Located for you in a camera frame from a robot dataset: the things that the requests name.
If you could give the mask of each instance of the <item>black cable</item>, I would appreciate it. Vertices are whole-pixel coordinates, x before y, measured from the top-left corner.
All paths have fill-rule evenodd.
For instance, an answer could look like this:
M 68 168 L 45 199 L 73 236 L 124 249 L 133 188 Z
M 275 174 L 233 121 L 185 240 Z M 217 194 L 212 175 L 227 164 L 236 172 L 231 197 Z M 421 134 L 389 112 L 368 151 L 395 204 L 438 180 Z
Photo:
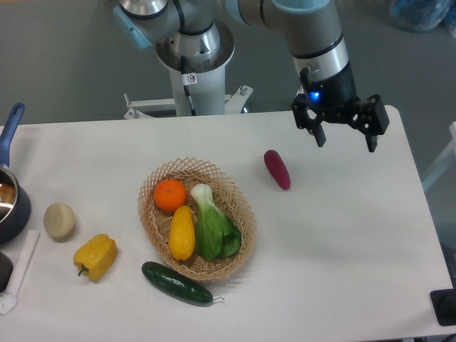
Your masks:
M 452 335 L 449 335 L 445 340 L 443 340 L 442 342 L 450 342 L 454 337 L 456 337 L 456 333 L 452 334 Z

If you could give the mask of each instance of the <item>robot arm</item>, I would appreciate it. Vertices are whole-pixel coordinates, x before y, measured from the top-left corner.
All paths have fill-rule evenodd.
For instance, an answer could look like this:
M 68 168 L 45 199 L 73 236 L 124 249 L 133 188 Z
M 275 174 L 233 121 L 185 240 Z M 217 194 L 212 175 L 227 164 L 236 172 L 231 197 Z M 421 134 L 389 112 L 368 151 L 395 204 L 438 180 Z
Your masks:
M 304 90 L 292 104 L 298 128 L 306 128 L 321 147 L 323 121 L 348 124 L 366 136 L 369 151 L 375 150 L 389 119 L 379 95 L 367 101 L 356 95 L 332 0 L 227 0 L 226 7 L 238 20 L 281 32 L 287 40 Z
M 124 32 L 140 47 L 155 43 L 170 70 L 177 115 L 224 113 L 224 66 L 234 52 L 234 39 L 214 19 L 222 0 L 119 1 L 114 14 Z M 375 150 L 389 119 L 379 95 L 366 101 L 356 95 L 333 0 L 223 3 L 240 21 L 284 35 L 304 90 L 292 103 L 298 128 L 307 129 L 321 147 L 326 141 L 323 121 L 347 124 L 366 136 L 369 151 Z M 198 82 L 190 86 L 183 80 L 191 73 Z

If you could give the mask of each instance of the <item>yellow squash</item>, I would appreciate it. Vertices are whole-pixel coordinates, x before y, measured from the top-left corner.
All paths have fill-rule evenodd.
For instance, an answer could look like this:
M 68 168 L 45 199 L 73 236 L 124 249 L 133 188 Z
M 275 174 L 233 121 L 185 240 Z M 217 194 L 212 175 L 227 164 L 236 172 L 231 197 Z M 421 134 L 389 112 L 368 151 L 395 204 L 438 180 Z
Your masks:
M 192 210 L 187 205 L 177 208 L 172 216 L 168 247 L 176 260 L 187 260 L 195 249 Z
M 95 235 L 74 254 L 73 260 L 79 276 L 85 274 L 97 281 L 109 269 L 117 255 L 117 245 L 106 234 Z

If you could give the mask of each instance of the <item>metal bracket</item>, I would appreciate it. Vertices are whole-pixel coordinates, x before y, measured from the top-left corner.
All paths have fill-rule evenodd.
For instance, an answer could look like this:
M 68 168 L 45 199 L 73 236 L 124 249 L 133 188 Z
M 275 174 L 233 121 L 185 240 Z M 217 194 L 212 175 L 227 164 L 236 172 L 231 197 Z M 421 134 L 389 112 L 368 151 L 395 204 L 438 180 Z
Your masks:
M 239 87 L 234 95 L 225 95 L 225 113 L 240 114 L 247 113 L 246 103 L 253 93 L 253 88 L 247 85 Z M 153 114 L 174 111 L 176 109 L 174 98 L 162 100 L 129 101 L 127 94 L 123 94 L 128 112 L 123 116 L 125 119 L 154 118 Z

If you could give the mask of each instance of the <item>purple sweet potato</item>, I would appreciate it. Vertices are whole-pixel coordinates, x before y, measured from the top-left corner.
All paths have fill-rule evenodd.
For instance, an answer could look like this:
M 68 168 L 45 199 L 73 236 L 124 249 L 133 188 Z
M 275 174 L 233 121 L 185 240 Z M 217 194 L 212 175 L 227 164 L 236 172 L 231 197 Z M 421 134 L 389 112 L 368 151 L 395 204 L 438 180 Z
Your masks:
M 291 186 L 290 175 L 280 154 L 275 150 L 267 150 L 264 153 L 264 164 L 266 164 L 269 173 L 271 173 L 277 184 L 282 189 L 288 190 Z

